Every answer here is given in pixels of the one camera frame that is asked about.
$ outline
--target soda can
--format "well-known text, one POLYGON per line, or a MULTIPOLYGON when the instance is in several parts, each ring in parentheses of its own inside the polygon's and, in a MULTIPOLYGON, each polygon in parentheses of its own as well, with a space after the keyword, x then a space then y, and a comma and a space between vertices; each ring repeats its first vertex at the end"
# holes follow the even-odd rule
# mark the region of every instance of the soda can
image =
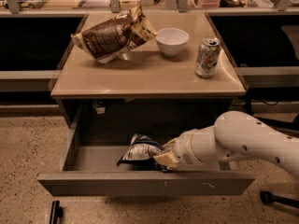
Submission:
POLYGON ((206 37, 199 44, 195 73, 199 77, 208 78, 214 75, 221 42, 217 37, 206 37))

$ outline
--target white bowl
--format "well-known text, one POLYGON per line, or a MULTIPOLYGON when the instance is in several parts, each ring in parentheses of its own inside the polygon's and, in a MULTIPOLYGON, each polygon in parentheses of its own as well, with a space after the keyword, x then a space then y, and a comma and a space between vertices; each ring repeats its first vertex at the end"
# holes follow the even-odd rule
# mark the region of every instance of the white bowl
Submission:
POLYGON ((157 45, 166 56, 178 55, 184 50, 188 40, 188 33, 178 28, 164 28, 156 36, 157 45))

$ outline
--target speckled floor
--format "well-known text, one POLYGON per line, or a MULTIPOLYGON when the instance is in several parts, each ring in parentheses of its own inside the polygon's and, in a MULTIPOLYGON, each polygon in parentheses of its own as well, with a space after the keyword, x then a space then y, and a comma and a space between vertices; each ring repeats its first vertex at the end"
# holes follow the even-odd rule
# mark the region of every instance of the speckled floor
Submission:
POLYGON ((55 114, 0 113, 0 223, 48 223, 51 203, 64 209, 60 223, 299 223, 299 210, 263 205, 261 190, 299 200, 299 181, 265 161, 242 161, 238 170, 256 180, 241 196, 53 198, 37 182, 58 170, 66 142, 55 114))

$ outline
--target black handle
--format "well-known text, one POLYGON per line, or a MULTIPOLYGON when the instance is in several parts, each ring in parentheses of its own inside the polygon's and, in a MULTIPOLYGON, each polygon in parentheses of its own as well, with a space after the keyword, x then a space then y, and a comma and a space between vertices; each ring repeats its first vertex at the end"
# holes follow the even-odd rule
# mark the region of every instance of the black handle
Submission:
POLYGON ((260 199, 262 201, 262 203, 264 204, 270 204, 273 202, 276 203, 282 203, 294 208, 299 208, 299 201, 294 200, 294 199, 290 199, 290 198, 284 198, 284 197, 279 197, 276 195, 273 195, 272 192, 270 191, 261 191, 260 192, 260 199))

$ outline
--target chip bag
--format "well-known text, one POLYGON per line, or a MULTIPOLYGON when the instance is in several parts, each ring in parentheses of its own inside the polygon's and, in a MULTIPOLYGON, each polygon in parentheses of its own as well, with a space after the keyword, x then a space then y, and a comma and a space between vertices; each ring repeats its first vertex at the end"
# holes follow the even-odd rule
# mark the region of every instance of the chip bag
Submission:
POLYGON ((141 6, 117 15, 79 34, 72 40, 99 63, 108 63, 135 49, 157 35, 144 16, 141 6))

